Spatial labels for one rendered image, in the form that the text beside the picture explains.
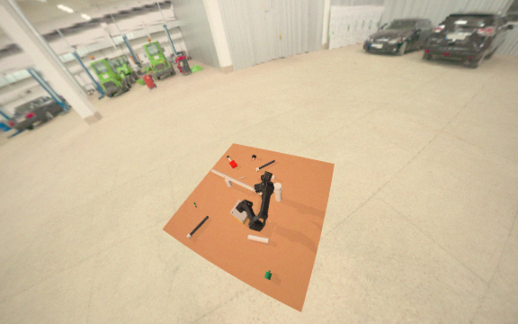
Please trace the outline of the white fence top rail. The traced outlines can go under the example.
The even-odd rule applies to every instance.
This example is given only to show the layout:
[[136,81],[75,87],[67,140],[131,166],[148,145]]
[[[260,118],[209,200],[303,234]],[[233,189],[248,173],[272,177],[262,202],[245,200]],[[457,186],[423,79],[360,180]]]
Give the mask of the white fence top rail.
[[212,172],[212,173],[214,173],[214,174],[216,174],[216,175],[218,175],[218,176],[221,176],[221,177],[223,177],[223,178],[227,179],[228,181],[231,181],[231,182],[233,182],[233,183],[235,183],[235,184],[237,184],[237,185],[243,186],[244,188],[246,188],[246,189],[248,189],[248,190],[250,190],[250,191],[255,192],[255,189],[254,189],[252,186],[249,186],[249,185],[247,185],[247,184],[244,184],[244,183],[242,183],[242,182],[239,182],[239,181],[237,181],[236,179],[234,179],[234,178],[232,178],[232,177],[229,177],[229,176],[227,176],[227,175],[224,175],[224,174],[220,173],[219,171],[217,171],[217,170],[215,170],[215,169],[212,169],[212,170],[211,170],[211,172]]

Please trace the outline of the white cylindrical tube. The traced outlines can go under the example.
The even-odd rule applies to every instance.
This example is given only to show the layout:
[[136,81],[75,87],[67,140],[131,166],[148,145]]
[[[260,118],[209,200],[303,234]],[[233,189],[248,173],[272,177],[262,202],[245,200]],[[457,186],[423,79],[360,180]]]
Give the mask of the white cylindrical tube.
[[253,236],[253,235],[248,235],[247,238],[248,239],[252,239],[252,240],[261,241],[261,242],[264,242],[264,243],[269,243],[269,239],[268,238],[261,238],[261,237],[257,237],[257,236]]

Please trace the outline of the grey cylinder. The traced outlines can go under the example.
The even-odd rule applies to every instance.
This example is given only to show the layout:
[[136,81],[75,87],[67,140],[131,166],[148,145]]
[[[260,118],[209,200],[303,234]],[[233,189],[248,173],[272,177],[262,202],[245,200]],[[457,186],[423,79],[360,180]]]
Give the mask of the grey cylinder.
[[[281,184],[280,183],[275,183],[274,184],[274,191],[277,192],[277,193],[281,191]],[[275,193],[275,200],[278,201],[278,202],[282,200],[281,193],[280,194],[276,194]]]

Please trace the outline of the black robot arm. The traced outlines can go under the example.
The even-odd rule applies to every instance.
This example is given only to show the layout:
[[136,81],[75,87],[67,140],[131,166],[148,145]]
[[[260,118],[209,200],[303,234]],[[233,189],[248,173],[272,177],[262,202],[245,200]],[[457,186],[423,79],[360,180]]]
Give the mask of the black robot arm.
[[[271,178],[272,173],[265,171],[263,175],[263,181],[260,184],[255,184],[255,192],[257,194],[260,192],[263,193],[261,209],[258,215],[255,216],[255,213],[252,209],[253,203],[247,200],[239,202],[235,208],[240,213],[242,211],[246,212],[247,217],[250,220],[248,223],[250,230],[261,231],[265,226],[266,220],[268,219],[270,199],[274,191],[274,185],[273,182],[271,182]],[[261,222],[260,219],[263,219],[263,222]]]

